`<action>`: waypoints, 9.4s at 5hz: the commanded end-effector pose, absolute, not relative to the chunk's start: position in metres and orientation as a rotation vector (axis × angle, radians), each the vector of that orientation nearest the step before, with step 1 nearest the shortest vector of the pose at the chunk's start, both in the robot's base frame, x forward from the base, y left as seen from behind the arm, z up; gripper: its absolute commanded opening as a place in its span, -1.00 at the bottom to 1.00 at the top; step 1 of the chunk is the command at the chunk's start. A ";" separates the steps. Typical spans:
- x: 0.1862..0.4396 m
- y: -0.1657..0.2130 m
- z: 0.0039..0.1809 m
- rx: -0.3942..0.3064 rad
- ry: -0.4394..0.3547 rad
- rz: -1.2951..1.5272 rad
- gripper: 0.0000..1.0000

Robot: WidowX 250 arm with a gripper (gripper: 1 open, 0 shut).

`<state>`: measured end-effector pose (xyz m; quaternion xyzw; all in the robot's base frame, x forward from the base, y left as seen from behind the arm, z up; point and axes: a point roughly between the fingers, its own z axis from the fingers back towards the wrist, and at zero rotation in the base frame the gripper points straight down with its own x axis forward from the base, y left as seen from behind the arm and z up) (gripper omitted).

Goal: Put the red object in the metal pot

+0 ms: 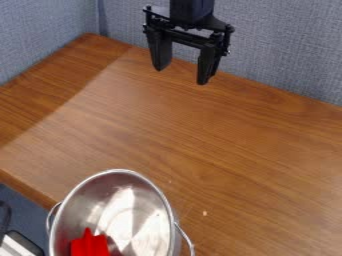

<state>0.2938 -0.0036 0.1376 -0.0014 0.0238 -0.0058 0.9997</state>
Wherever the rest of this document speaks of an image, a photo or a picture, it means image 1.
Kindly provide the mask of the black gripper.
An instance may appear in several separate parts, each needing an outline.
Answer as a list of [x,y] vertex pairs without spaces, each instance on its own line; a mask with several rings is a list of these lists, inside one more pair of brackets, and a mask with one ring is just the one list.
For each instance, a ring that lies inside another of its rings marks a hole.
[[[235,28],[213,16],[215,0],[168,0],[169,5],[147,5],[143,12],[149,19],[161,19],[169,28],[208,30],[223,36],[221,50],[228,54],[230,37]],[[172,40],[169,35],[152,27],[145,29],[152,65],[161,71],[171,63]],[[220,50],[205,44],[197,57],[196,82],[204,85],[215,75],[220,62]]]

